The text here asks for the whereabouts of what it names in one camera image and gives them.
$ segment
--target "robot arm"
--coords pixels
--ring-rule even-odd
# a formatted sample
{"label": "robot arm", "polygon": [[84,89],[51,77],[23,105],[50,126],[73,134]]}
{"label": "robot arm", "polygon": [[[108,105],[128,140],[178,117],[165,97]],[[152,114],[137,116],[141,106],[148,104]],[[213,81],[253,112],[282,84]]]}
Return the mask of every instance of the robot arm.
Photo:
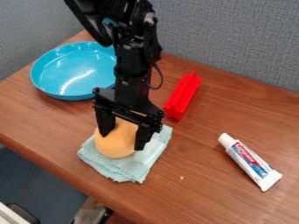
{"label": "robot arm", "polygon": [[160,132],[164,112],[148,99],[152,67],[161,47],[156,37],[154,11],[146,0],[63,0],[94,40],[114,47],[116,87],[94,88],[97,128],[106,136],[116,125],[116,116],[137,125],[134,150],[140,151]]}

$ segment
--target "gray wall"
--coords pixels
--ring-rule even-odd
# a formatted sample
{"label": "gray wall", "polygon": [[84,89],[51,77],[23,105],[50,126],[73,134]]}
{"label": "gray wall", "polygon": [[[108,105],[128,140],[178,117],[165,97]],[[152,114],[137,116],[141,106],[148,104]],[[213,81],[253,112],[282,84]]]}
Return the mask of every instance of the gray wall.
{"label": "gray wall", "polygon": [[[162,49],[299,92],[299,1],[150,0]],[[1,0],[0,78],[80,30],[62,0]]]}

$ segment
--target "floor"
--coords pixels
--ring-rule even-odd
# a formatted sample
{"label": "floor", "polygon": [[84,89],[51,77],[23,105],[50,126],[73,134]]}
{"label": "floor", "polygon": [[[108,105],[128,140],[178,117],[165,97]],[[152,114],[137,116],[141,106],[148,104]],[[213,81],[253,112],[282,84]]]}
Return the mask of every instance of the floor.
{"label": "floor", "polygon": [[41,224],[67,224],[86,196],[0,145],[0,201],[15,203]]}

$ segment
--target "orange object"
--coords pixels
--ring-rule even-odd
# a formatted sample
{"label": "orange object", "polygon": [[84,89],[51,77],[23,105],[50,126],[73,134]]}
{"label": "orange object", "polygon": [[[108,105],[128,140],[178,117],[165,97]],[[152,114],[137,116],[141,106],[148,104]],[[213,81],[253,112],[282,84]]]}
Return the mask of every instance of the orange object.
{"label": "orange object", "polygon": [[165,118],[180,121],[182,113],[190,103],[193,94],[201,84],[202,78],[196,76],[196,72],[185,74],[172,91],[170,97],[162,106]]}

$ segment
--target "blue bowl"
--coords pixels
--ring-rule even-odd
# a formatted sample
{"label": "blue bowl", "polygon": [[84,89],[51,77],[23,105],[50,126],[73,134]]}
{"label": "blue bowl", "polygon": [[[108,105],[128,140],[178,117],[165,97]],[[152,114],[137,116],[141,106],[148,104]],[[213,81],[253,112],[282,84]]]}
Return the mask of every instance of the blue bowl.
{"label": "blue bowl", "polygon": [[97,42],[62,45],[46,52],[31,66],[31,84],[50,97],[78,101],[93,97],[92,88],[112,88],[116,77],[113,47]]}

